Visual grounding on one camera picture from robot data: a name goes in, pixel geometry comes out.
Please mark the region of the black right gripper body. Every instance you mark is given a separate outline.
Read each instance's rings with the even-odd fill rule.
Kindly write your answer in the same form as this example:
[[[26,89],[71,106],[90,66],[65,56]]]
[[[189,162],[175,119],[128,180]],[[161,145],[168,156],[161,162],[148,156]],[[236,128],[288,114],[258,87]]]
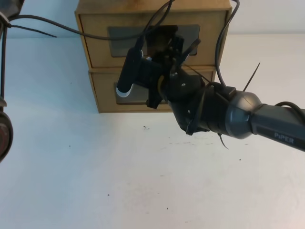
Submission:
[[[142,59],[137,84],[148,89],[147,107],[157,109],[165,101],[185,133],[206,132],[197,111],[205,87],[200,76],[191,76],[180,67],[171,75],[170,67]]]

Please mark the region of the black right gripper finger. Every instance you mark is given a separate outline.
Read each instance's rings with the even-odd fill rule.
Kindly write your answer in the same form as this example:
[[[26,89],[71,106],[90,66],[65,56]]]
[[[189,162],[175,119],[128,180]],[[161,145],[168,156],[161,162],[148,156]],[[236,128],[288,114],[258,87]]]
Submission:
[[[159,52],[172,48],[178,54],[182,53],[184,38],[176,33],[178,25],[162,25],[145,35],[146,57],[153,57]]]
[[[200,44],[200,39],[196,39],[181,55],[180,57],[180,64],[188,58],[190,53]]]

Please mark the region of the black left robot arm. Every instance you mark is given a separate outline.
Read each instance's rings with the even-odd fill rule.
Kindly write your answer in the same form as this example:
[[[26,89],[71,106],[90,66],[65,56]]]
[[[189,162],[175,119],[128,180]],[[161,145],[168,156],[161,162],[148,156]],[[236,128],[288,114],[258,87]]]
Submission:
[[[157,28],[166,16],[168,15],[171,5],[174,2],[174,0],[170,0],[166,2],[163,6],[161,6],[157,12],[151,17],[149,20],[147,26],[150,26],[152,21],[157,17],[158,14],[162,10],[164,10],[166,7],[166,11],[164,15],[161,17],[161,19],[153,26],[153,29]],[[3,35],[2,35],[2,50],[1,50],[1,71],[0,71],[0,162],[6,157],[8,154],[12,141],[13,141],[13,126],[11,123],[10,118],[7,116],[7,114],[4,113],[4,107],[7,106],[7,103],[4,100],[4,86],[5,86],[5,57],[6,57],[6,39],[7,39],[7,29],[11,28],[12,25],[10,24],[10,20],[7,19],[1,12],[0,15],[1,23],[3,25]],[[146,32],[149,31],[147,28],[144,29],[144,35]]]

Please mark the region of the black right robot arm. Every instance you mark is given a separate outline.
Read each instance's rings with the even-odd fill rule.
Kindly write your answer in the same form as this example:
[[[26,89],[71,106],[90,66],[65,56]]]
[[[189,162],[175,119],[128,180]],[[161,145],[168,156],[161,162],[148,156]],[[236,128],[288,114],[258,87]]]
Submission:
[[[141,59],[136,83],[149,90],[146,105],[165,101],[179,127],[188,135],[214,132],[236,139],[260,135],[295,149],[305,148],[305,112],[291,102],[264,104],[254,94],[189,75],[182,63],[200,43],[182,50],[182,39],[172,39],[152,59]]]

